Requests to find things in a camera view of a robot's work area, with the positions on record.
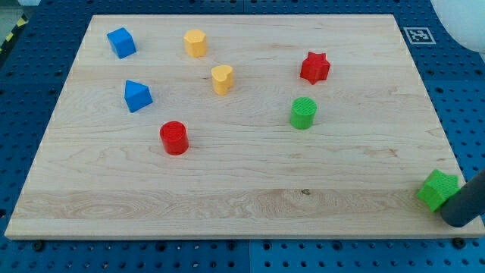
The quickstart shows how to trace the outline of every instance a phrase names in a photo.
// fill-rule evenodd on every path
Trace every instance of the wooden board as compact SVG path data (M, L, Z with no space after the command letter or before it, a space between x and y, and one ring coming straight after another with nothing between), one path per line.
M126 27L123 60L106 33ZM207 33L204 58L183 34ZM308 50L328 80L299 78ZM227 96L211 68L234 67ZM154 103L130 114L126 79ZM318 104L289 124L292 101ZM169 156L158 130L178 120L190 148ZM11 239L438 238L485 234L445 224L417 199L434 169L463 177L391 15L94 16L6 236Z

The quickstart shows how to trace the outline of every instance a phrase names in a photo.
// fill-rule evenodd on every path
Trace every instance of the blue pentagonal block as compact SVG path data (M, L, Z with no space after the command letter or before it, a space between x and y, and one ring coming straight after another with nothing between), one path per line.
M136 52L135 42L131 34L124 27L108 33L111 49L119 58L125 58Z
M124 99L130 112L135 112L153 102L149 87L141 83L127 80L124 89Z

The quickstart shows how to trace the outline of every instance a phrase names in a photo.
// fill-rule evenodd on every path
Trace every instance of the green cylinder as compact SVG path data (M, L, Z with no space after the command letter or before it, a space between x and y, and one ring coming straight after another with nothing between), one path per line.
M317 104L308 97L297 98L291 107L289 122L296 129L308 129L313 124L313 118L317 111Z

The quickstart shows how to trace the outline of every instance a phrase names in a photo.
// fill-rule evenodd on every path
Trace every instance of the black cylinder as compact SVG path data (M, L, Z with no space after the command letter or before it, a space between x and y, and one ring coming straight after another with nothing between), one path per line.
M485 168L441 207L441 217L455 228L463 227L483 213L485 213Z

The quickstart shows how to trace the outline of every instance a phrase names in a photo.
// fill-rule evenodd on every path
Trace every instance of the yellow cylinder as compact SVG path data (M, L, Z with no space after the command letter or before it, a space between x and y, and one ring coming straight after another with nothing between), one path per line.
M214 91L220 96L226 95L234 85L233 68L223 64L212 68L211 72Z
M207 52L207 39L202 30L189 30L183 37L185 51L194 58L202 57Z

